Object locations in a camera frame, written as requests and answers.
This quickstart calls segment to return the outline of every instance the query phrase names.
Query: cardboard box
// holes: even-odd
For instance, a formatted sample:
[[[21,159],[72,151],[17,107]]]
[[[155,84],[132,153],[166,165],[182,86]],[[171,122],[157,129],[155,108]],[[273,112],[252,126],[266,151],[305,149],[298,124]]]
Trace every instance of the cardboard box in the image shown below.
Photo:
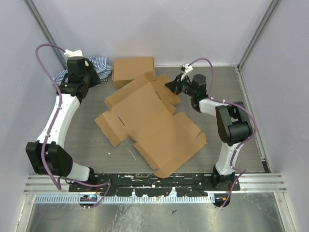
[[[156,78],[148,72],[105,100],[110,109],[95,122],[113,146],[130,136],[160,178],[169,177],[206,142],[205,133],[183,112],[173,115],[178,96],[164,84],[166,75]]]
[[[115,88],[122,88],[136,77],[147,72],[155,74],[153,57],[115,59],[112,82]]]

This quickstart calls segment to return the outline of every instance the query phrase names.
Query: black mounting plate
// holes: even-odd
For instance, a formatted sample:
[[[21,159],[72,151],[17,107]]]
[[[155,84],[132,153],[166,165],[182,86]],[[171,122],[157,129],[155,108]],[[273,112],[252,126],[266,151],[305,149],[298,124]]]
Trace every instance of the black mounting plate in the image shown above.
[[[178,173],[161,179],[153,174],[96,174],[98,184],[111,182],[111,189],[107,196],[129,197],[133,190],[135,195],[142,197],[169,196],[175,188],[177,197],[208,196],[207,191],[228,191],[229,186],[215,187],[211,182],[211,174],[206,173]],[[77,183],[70,184],[69,192],[97,192],[103,195],[107,186],[90,188]],[[239,183],[234,191],[240,190]]]

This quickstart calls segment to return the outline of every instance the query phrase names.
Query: white clip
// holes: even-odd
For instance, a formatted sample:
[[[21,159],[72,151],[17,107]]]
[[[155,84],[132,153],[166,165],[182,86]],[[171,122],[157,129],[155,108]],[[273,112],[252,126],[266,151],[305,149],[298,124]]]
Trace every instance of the white clip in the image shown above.
[[[64,55],[68,58],[70,58],[70,57],[82,57],[83,52],[81,50],[77,50],[75,52],[72,52],[72,51],[66,49]]]
[[[185,76],[188,76],[193,70],[192,66],[189,64],[183,64],[182,67],[184,68],[184,71],[180,79],[181,81],[185,78]]]

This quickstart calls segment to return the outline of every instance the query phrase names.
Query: flattened cardboard box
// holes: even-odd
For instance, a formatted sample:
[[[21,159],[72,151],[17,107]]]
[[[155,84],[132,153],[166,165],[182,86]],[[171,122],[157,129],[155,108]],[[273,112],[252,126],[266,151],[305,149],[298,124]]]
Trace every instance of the flattened cardboard box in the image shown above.
[[[205,133],[183,112],[173,115],[178,96],[164,84],[166,75],[145,73],[105,100],[110,109],[95,122],[113,146],[130,136],[154,174],[169,177],[206,142]]]

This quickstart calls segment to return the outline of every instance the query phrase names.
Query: white wall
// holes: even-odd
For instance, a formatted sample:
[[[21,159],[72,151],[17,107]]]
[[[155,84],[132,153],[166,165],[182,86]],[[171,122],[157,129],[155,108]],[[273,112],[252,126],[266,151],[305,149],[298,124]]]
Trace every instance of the white wall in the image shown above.
[[[35,0],[58,45],[88,55],[238,64],[270,0]]]
[[[33,172],[25,147],[44,128],[56,94],[34,55],[46,40],[23,1],[2,1],[0,21],[0,231],[11,232]],[[42,50],[51,73],[60,71],[52,50]]]
[[[273,171],[309,227],[309,1],[284,0],[243,68]]]

